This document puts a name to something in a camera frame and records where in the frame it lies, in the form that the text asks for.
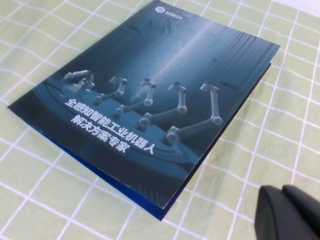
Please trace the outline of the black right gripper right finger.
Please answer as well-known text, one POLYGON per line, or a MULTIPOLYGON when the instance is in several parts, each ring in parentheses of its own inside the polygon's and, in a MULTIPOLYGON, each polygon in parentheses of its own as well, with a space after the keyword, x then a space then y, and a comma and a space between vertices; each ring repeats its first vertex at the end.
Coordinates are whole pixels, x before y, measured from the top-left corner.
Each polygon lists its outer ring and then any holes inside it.
POLYGON ((306 225, 320 239, 320 202, 294 185, 284 185, 282 192, 294 205, 306 225))

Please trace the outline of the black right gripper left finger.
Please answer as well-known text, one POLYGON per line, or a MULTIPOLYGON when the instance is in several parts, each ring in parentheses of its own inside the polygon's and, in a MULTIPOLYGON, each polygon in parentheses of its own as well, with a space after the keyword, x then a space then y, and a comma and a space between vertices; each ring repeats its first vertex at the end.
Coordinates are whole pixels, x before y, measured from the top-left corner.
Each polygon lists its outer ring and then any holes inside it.
POLYGON ((314 239, 314 233, 282 189, 271 185, 259 189, 254 230, 258 240, 314 239))

